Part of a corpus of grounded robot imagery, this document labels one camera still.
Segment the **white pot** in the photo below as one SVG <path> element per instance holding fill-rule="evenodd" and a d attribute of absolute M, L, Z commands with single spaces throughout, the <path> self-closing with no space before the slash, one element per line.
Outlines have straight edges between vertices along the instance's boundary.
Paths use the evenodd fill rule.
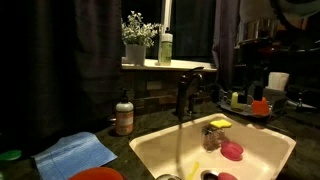
<path fill-rule="evenodd" d="M 126 58 L 130 64 L 144 66 L 144 59 L 146 57 L 146 47 L 127 44 L 126 45 Z"/>

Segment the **cup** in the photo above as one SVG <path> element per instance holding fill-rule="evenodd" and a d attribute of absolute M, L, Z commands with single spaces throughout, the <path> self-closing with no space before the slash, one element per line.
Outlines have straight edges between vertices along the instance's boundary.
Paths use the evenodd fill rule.
<path fill-rule="evenodd" d="M 265 97 L 262 101 L 252 101 L 252 114 L 256 116 L 267 116 L 269 115 L 269 105 Z"/>
<path fill-rule="evenodd" d="M 212 152 L 220 147 L 224 136 L 224 130 L 206 125 L 202 127 L 201 140 L 202 147 L 207 152 Z"/>

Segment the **lid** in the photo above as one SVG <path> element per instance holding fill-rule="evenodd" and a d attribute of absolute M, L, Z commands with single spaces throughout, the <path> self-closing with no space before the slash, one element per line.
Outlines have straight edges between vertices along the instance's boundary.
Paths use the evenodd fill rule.
<path fill-rule="evenodd" d="M 253 99 L 261 101 L 263 97 L 263 87 L 262 86 L 255 86 L 254 88 L 254 94 L 253 94 Z"/>
<path fill-rule="evenodd" d="M 169 28 L 167 27 L 164 34 L 161 35 L 161 41 L 172 42 L 173 36 L 170 34 Z"/>
<path fill-rule="evenodd" d="M 122 103 L 128 103 L 129 100 L 128 100 L 128 96 L 127 96 L 127 89 L 122 89 L 123 93 L 122 93 L 122 96 L 121 96 L 121 100 L 120 102 Z"/>

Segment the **sponge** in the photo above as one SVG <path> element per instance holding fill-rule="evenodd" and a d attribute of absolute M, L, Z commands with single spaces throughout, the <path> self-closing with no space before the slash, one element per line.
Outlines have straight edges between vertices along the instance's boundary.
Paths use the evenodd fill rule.
<path fill-rule="evenodd" d="M 232 126 L 232 123 L 230 123 L 227 120 L 220 119 L 216 121 L 211 121 L 210 125 L 220 129 L 220 128 L 229 128 Z"/>

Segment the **white flowers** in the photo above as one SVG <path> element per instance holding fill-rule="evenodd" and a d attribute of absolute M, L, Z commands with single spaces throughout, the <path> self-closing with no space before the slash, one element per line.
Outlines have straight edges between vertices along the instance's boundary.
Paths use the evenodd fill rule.
<path fill-rule="evenodd" d="M 128 24 L 122 22 L 122 41 L 124 44 L 137 44 L 146 47 L 154 45 L 152 40 L 161 31 L 161 24 L 144 24 L 141 13 L 131 11 Z"/>

